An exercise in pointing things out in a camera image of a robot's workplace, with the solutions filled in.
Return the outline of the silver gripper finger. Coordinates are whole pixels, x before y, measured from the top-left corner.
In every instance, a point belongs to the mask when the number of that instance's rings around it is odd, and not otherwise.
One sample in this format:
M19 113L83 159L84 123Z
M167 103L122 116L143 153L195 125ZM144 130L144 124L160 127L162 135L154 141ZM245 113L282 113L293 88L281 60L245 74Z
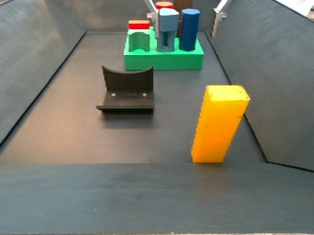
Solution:
M219 4L214 8L215 19L214 19L213 32L211 32L211 37L213 38L217 36L218 23L227 16L227 13L225 12L225 9L227 7L229 2L230 2L230 0L221 0Z
M152 0L143 0L146 3L146 6L148 8L147 18L151 20L154 27L155 27L155 38L159 37L159 29L158 29L158 8L155 7L155 3Z

